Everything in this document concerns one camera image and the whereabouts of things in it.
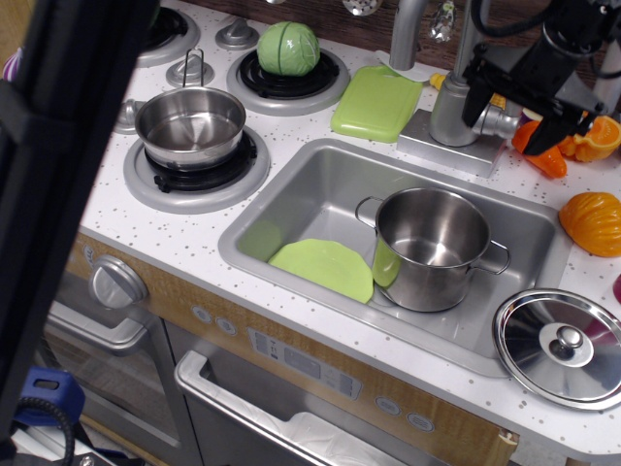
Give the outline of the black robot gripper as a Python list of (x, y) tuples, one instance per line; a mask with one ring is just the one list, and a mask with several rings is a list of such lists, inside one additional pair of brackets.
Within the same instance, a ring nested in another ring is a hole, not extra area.
[(576, 133), (590, 129), (590, 115), (606, 104), (580, 80), (575, 69), (606, 41), (605, 1), (552, 1), (521, 22), (493, 27), (481, 17), (482, 3), (472, 2), (476, 29), (491, 38), (517, 35), (536, 26), (539, 38), (525, 49), (485, 42), (476, 44), (464, 71), (470, 88), (462, 120), (474, 127), (495, 93), (540, 116), (523, 152), (541, 155)]

